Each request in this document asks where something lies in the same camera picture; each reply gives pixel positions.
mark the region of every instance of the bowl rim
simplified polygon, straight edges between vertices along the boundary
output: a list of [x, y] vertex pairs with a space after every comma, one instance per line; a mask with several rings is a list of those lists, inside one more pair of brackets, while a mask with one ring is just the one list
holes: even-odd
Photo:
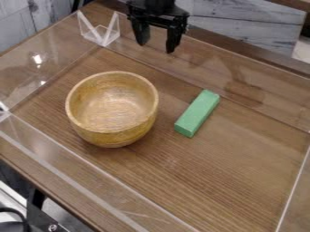
[[[148, 85], [148, 87], [149, 87], [149, 89], [151, 89], [151, 91], [152, 91], [153, 97], [155, 97], [155, 100], [153, 100], [153, 103], [152, 103], [152, 107], [151, 107], [151, 110], [149, 110], [148, 114], [145, 115], [145, 119], [141, 120], [141, 121], [137, 121], [137, 122], [135, 123], [135, 125], [128, 126], [127, 128], [117, 129], [117, 130], [89, 130], [89, 129], [85, 128], [85, 126], [75, 119], [75, 117], [73, 117], [73, 115], [72, 115], [72, 113], [71, 113], [71, 105], [69, 105], [69, 103], [71, 103], [71, 96], [73, 95], [76, 89], [77, 89], [85, 82], [88, 82], [91, 79], [96, 78], [96, 77], [100, 76], [100, 75], [104, 76], [104, 75], [115, 74], [115, 73], [121, 73], [121, 74], [128, 74], [128, 75], [131, 75], [131, 76], [135, 76], [136, 79], [139, 79], [141, 82], [144, 82], [144, 83]], [[68, 116], [71, 122], [72, 122], [77, 127], [80, 127], [81, 129], [84, 129], [85, 131], [89, 131], [89, 132], [95, 132], [95, 133], [104, 133], [104, 134], [107, 133], [107, 134], [109, 134], [109, 133], [117, 133], [117, 132], [121, 132], [121, 131], [128, 131], [128, 130], [131, 130], [132, 128], [137, 127], [140, 124], [143, 124], [143, 123], [149, 119], [149, 117], [151, 117], [153, 114], [156, 114], [157, 105], [159, 105], [159, 93], [157, 93], [157, 90], [156, 90], [153, 84], [149, 82], [149, 80], [148, 80], [145, 77], [143, 77], [143, 76], [140, 76], [139, 74], [135, 74], [135, 73], [132, 73], [132, 72], [125, 72], [125, 71], [109, 71], [109, 72], [100, 72], [100, 73], [96, 73], [96, 74], [93, 74], [93, 75], [85, 77], [80, 82], [77, 82], [77, 83], [73, 85], [73, 87], [72, 87], [72, 89], [71, 89], [71, 91], [69, 91], [69, 93], [68, 93], [68, 95], [67, 95], [67, 99], [65, 99], [65, 112], [67, 112], [67, 116]]]

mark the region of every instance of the green sponge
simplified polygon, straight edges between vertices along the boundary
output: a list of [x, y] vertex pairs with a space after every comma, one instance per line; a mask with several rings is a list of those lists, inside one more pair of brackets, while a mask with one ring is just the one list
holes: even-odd
[[192, 137], [219, 102], [219, 95], [203, 90], [174, 124], [174, 130]]

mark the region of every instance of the green block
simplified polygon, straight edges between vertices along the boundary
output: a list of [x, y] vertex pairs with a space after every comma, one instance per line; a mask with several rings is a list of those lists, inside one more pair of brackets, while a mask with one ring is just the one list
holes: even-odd
[[219, 102], [219, 95], [203, 90], [174, 124], [174, 130], [192, 138]]

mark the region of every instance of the wooden table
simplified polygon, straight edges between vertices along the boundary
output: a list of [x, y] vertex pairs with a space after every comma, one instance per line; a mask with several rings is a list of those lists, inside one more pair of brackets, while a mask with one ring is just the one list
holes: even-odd
[[[112, 11], [95, 2], [84, 14], [107, 24]], [[1, 159], [93, 230], [275, 231], [308, 148], [306, 73], [190, 37], [168, 55], [161, 29], [140, 47], [124, 15], [120, 24], [121, 37], [101, 48], [72, 15], [1, 57], [2, 90], [23, 90], [4, 100]], [[145, 76], [160, 93], [151, 132], [113, 150], [77, 137], [64, 111], [72, 86], [111, 70]], [[43, 87], [24, 99], [33, 83]], [[204, 88], [222, 101], [188, 139], [174, 123]], [[280, 231], [307, 231], [298, 218]]]

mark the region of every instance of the wooden bowl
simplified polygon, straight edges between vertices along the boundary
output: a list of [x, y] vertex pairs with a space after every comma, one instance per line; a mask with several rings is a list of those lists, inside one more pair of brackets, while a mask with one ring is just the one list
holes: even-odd
[[157, 91], [144, 77], [129, 72], [103, 72], [73, 86], [65, 112], [85, 141], [119, 148], [145, 135], [157, 105]]

